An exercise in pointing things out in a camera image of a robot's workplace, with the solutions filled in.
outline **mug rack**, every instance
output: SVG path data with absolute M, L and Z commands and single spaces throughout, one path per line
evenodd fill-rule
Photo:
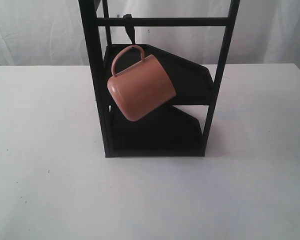
M 240 0 L 231 0 L 227 17 L 109 17 L 108 2 L 102 0 L 103 16 L 97 17 L 101 0 L 78 0 L 99 114 L 105 157 L 204 156 L 226 65 Z M 169 75 L 176 97 L 142 119 L 128 121 L 107 89 L 114 57 L 129 44 L 113 44 L 110 27 L 204 27 L 224 26 L 214 81 L 209 70 L 148 44 L 138 44 L 145 55 L 153 54 Z M 105 27 L 107 46 L 103 57 L 99 27 Z M 121 57 L 117 72 L 138 62 L 136 50 Z M 203 133 L 199 121 L 173 105 L 208 106 Z

